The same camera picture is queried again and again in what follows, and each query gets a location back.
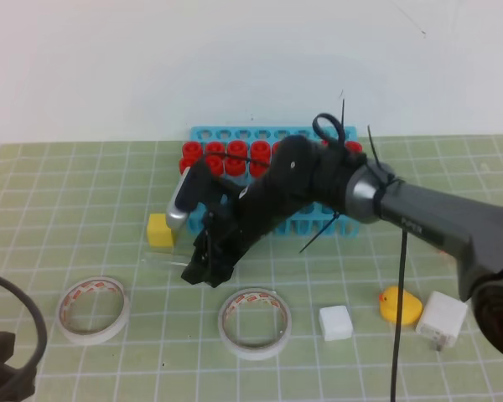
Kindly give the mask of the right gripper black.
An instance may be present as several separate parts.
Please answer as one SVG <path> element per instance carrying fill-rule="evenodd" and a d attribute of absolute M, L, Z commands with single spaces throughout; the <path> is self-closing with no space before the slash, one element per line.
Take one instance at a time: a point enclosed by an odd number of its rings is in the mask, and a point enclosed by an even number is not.
<path fill-rule="evenodd" d="M 216 288 L 231 279 L 236 263 L 277 226 L 277 192 L 217 190 L 203 205 L 204 228 L 194 241 L 194 253 L 181 278 L 189 284 Z"/>

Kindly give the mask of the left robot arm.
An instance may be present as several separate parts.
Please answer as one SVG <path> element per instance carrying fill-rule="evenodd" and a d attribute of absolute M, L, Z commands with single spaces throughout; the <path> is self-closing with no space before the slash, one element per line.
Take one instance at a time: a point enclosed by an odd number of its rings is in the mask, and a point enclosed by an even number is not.
<path fill-rule="evenodd" d="M 18 368 L 13 368 L 7 361 L 14 354 L 15 334 L 12 332 L 0 332 L 0 388 L 4 386 L 15 374 Z M 1 401 L 23 401 L 34 394 L 34 376 L 36 370 L 29 372 L 29 376 L 14 389 L 10 389 Z"/>

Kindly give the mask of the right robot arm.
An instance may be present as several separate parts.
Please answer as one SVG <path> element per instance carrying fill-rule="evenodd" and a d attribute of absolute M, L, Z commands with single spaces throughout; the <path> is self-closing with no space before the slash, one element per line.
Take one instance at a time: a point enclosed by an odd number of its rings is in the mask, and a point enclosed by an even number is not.
<path fill-rule="evenodd" d="M 175 199 L 186 213 L 206 208 L 183 279 L 228 281 L 258 240 L 313 203 L 361 223 L 384 220 L 453 256 L 459 298 L 471 303 L 480 331 L 503 354 L 503 207 L 411 185 L 333 139 L 283 139 L 266 172 L 245 187 L 196 162 Z"/>

